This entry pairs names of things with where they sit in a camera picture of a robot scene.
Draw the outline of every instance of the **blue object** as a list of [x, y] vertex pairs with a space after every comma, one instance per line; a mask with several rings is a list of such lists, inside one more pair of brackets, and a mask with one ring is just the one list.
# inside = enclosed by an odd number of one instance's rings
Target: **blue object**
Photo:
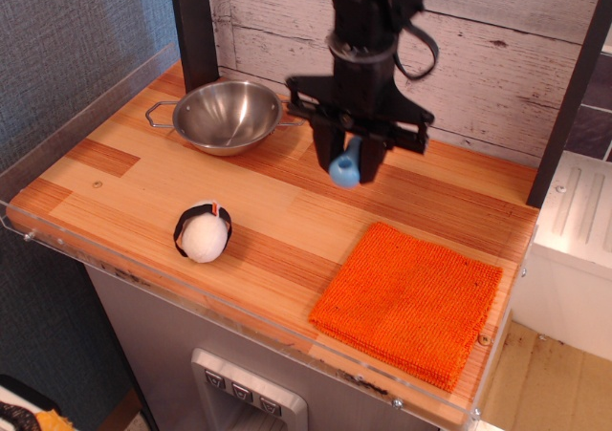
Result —
[[329, 176], [336, 185], [350, 189], [360, 183], [360, 149], [361, 138], [353, 137], [346, 150], [330, 163]]

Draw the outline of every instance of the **control panel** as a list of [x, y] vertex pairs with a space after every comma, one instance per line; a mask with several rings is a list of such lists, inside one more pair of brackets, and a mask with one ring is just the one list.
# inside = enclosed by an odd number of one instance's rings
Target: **control panel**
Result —
[[[308, 430], [306, 401], [286, 388], [200, 348], [193, 351], [191, 367], [215, 430], [247, 429], [241, 421], [261, 420], [257, 411], [267, 414], [270, 424], [258, 429]], [[245, 413], [245, 406], [256, 410]]]

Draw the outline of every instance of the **button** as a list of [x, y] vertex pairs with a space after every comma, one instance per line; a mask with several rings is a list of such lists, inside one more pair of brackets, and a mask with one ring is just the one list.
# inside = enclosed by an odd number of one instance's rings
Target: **button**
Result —
[[276, 415], [277, 417], [280, 417], [280, 405], [278, 405], [276, 402], [272, 402], [269, 399], [264, 398], [263, 396], [259, 398], [259, 400], [261, 401], [261, 408], [268, 412], [271, 415]]
[[207, 376], [208, 383], [210, 383], [212, 386], [216, 386], [217, 388], [220, 388], [222, 390], [226, 389], [226, 381], [223, 377], [218, 374], [215, 374], [214, 372], [209, 371], [208, 369], [206, 369], [204, 373]]
[[245, 402], [252, 402], [252, 392], [244, 386], [238, 385], [237, 383], [232, 383], [231, 389], [233, 390], [233, 395], [237, 398]]

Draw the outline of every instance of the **white wooden wall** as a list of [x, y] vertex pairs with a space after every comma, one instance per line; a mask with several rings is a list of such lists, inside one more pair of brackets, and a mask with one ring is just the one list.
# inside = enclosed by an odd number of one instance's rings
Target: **white wooden wall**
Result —
[[[210, 0], [220, 72], [287, 94], [289, 75], [331, 74], [331, 0]], [[407, 97], [436, 116], [435, 140], [537, 166], [597, 0], [425, 0], [413, 21], [441, 50]], [[408, 69], [428, 51], [401, 38]]]

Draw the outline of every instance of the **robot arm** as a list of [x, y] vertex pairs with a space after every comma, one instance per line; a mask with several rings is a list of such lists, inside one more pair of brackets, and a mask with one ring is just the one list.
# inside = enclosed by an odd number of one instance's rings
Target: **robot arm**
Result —
[[[438, 48], [410, 22], [423, 10], [423, 0], [332, 1], [335, 24], [327, 42], [334, 57], [333, 75], [291, 76], [286, 82], [290, 112], [313, 127], [319, 165], [336, 175], [350, 161], [357, 166], [357, 177], [352, 182], [333, 178], [338, 185], [352, 186], [373, 181], [386, 151], [394, 146], [425, 152], [427, 127], [434, 117], [400, 93], [393, 75], [397, 65], [410, 79], [424, 77], [435, 65]], [[399, 61], [402, 30], [419, 37], [433, 53], [434, 62], [423, 73], [410, 75]], [[347, 132], [359, 138], [345, 152]]]

